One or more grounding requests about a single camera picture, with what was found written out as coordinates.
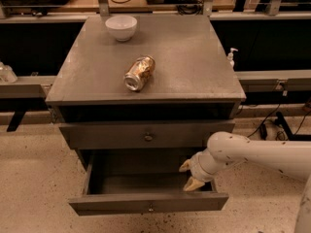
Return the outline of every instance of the white bowl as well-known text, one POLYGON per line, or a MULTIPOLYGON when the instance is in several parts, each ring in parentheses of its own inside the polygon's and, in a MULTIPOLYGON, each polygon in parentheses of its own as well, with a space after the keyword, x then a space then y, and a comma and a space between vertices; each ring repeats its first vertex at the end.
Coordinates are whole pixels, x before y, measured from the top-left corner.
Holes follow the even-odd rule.
POLYGON ((131 16, 115 16, 106 20, 108 32, 114 36, 117 41, 128 41, 136 31, 137 19, 131 16))

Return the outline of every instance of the white robotic arm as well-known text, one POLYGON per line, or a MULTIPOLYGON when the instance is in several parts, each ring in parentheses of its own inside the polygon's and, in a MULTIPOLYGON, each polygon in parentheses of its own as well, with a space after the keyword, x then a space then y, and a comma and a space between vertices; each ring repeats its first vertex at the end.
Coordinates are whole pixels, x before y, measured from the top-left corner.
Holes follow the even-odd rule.
POLYGON ((247 137, 218 132, 207 143, 207 149, 196 153, 181 167, 191 171, 184 191, 192 191, 214 179, 217 172, 250 161, 307 181, 300 203, 295 233, 311 229, 311 142, 251 141, 247 137))

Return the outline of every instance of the closed drawer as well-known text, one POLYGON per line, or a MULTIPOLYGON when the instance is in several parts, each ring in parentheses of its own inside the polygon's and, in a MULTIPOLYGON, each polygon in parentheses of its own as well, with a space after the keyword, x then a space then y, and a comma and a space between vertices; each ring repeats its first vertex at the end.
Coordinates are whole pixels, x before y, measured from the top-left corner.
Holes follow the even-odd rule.
POLYGON ((71 149, 206 147, 211 133, 231 132, 234 120, 64 123, 60 130, 71 149))
POLYGON ((69 204, 80 216, 221 210, 228 195, 218 193, 213 183, 183 191, 189 173, 178 169, 193 153, 194 149, 93 153, 84 194, 69 204))

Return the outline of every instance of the floor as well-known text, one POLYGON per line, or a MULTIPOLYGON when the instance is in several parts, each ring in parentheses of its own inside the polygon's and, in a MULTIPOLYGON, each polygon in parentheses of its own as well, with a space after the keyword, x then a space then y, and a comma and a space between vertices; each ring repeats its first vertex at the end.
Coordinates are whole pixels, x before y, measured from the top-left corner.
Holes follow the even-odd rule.
MULTIPOLYGON (((273 109, 245 107, 234 132, 251 134, 273 109)), ((280 108, 293 132, 304 112, 280 108)), ((300 134, 310 134, 311 116, 300 134)), ((251 163, 220 172, 215 181, 229 199, 222 211, 119 216, 77 216, 68 198, 82 194, 85 170, 46 113, 27 114, 16 132, 0 115, 0 232, 232 232, 291 233, 304 183, 251 163)), ((280 128, 267 121, 268 139, 280 128)))

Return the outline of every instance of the gray cabinet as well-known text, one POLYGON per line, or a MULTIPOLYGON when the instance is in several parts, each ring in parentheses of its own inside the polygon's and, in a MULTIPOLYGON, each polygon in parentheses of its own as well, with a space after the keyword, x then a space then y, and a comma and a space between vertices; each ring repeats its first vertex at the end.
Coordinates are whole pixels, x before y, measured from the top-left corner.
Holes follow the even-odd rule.
POLYGON ((86 168, 84 215, 220 210, 228 196, 213 183, 184 192, 180 165, 211 134, 232 131, 244 92, 207 17, 140 16, 119 43, 106 17, 90 17, 61 68, 47 103, 86 168), (122 76, 140 54, 155 59, 140 92, 122 76))

